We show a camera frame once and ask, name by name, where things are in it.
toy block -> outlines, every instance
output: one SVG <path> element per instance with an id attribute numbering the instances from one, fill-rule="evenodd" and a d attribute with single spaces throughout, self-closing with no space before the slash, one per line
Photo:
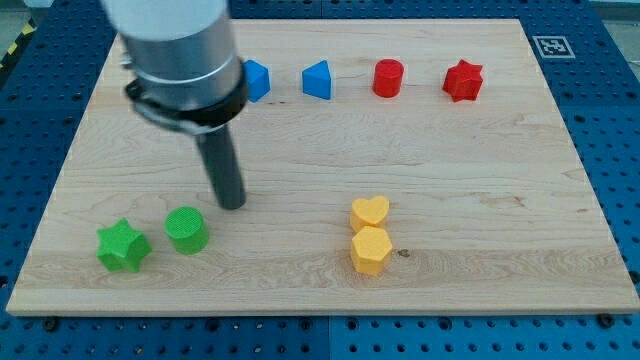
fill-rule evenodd
<path id="1" fill-rule="evenodd" d="M 482 86 L 480 71 L 482 65 L 473 65 L 460 60 L 458 65 L 449 68 L 442 90 L 448 92 L 453 102 L 476 100 Z"/>
<path id="2" fill-rule="evenodd" d="M 376 196 L 370 200 L 355 199 L 351 204 L 349 224 L 358 232 L 365 226 L 384 227 L 389 213 L 389 199 Z"/>
<path id="3" fill-rule="evenodd" d="M 404 66 L 397 60 L 384 59 L 376 64 L 373 76 L 373 92 L 384 98 L 392 98 L 400 93 Z"/>
<path id="4" fill-rule="evenodd" d="M 164 222 L 164 229 L 177 252 L 195 254 L 209 243 L 209 232 L 198 209 L 181 207 L 173 210 Z"/>
<path id="5" fill-rule="evenodd" d="M 249 85 L 249 101 L 257 102 L 271 90 L 269 69 L 256 61 L 248 60 L 244 63 L 244 70 Z"/>
<path id="6" fill-rule="evenodd" d="M 138 272 L 140 261 L 151 252 L 144 234 L 133 229 L 125 218 L 112 227 L 98 229 L 97 234 L 100 246 L 96 257 L 109 271 Z"/>
<path id="7" fill-rule="evenodd" d="M 351 240 L 351 261 L 357 272 L 378 275 L 389 264 L 392 250 L 384 229 L 365 226 Z"/>
<path id="8" fill-rule="evenodd" d="M 325 100 L 331 99 L 331 73 L 327 60 L 302 71 L 302 92 Z"/>

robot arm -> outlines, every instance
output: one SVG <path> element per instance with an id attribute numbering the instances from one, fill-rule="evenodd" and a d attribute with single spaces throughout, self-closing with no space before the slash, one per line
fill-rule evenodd
<path id="1" fill-rule="evenodd" d="M 226 0 L 101 0 L 136 80 L 133 108 L 164 128 L 196 137 L 218 202 L 236 209 L 245 193 L 227 122 L 247 100 Z"/>

green star block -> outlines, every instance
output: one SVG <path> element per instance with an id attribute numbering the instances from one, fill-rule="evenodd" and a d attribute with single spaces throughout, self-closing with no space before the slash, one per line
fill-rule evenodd
<path id="1" fill-rule="evenodd" d="M 144 234 L 122 218 L 109 228 L 98 229 L 100 246 L 96 257 L 109 271 L 125 269 L 140 270 L 140 261 L 151 252 L 151 245 Z"/>

stacked yellow blocks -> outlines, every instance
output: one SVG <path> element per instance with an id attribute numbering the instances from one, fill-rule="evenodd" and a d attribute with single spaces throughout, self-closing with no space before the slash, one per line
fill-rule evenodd
<path id="1" fill-rule="evenodd" d="M 356 235 L 351 240 L 351 260 L 356 271 L 378 275 L 389 264 L 393 245 L 384 229 L 389 199 L 376 196 L 356 199 L 351 204 L 350 224 Z"/>

red cylinder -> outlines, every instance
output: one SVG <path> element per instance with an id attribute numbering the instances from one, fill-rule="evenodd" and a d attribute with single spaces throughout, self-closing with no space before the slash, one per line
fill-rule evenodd
<path id="1" fill-rule="evenodd" d="M 373 76 L 373 92 L 380 97 L 390 98 L 398 95 L 402 86 L 404 66 L 397 60 L 384 59 L 376 64 Z"/>

